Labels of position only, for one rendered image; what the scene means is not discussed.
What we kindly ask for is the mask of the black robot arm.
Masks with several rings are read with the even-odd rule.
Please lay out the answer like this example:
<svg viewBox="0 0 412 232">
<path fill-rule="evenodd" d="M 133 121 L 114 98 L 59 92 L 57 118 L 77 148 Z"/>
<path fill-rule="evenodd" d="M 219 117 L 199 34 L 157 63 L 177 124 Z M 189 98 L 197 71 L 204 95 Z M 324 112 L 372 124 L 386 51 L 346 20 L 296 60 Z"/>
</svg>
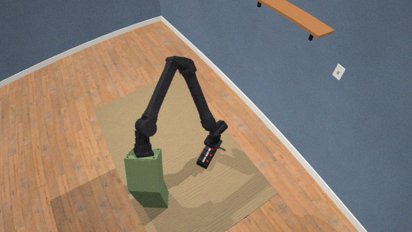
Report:
<svg viewBox="0 0 412 232">
<path fill-rule="evenodd" d="M 166 64 L 164 70 L 160 76 L 156 88 L 154 89 L 151 100 L 149 101 L 149 104 L 141 118 L 135 122 L 136 138 L 133 151 L 137 158 L 154 156 L 151 143 L 149 142 L 149 137 L 152 137 L 157 131 L 156 122 L 158 120 L 158 112 L 177 69 L 187 83 L 200 115 L 201 125 L 206 131 L 209 131 L 209 139 L 218 139 L 219 143 L 221 138 L 220 134 L 228 128 L 225 121 L 219 120 L 216 122 L 215 118 L 212 116 L 196 77 L 195 72 L 197 69 L 194 61 L 192 61 L 192 59 L 179 56 L 167 57 L 165 61 Z"/>
</svg>

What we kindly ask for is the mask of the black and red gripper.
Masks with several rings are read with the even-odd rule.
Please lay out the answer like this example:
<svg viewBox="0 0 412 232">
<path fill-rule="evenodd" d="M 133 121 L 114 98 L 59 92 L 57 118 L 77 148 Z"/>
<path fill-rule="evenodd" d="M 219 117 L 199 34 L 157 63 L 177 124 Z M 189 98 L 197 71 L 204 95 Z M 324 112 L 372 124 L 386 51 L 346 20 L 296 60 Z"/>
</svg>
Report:
<svg viewBox="0 0 412 232">
<path fill-rule="evenodd" d="M 219 143 L 218 143 L 218 139 L 217 140 L 210 140 L 209 135 L 207 136 L 207 138 L 204 141 L 204 145 L 208 146 L 211 150 L 214 150 L 215 148 L 219 149 L 221 143 L 222 143 L 222 140 L 220 140 Z"/>
</svg>

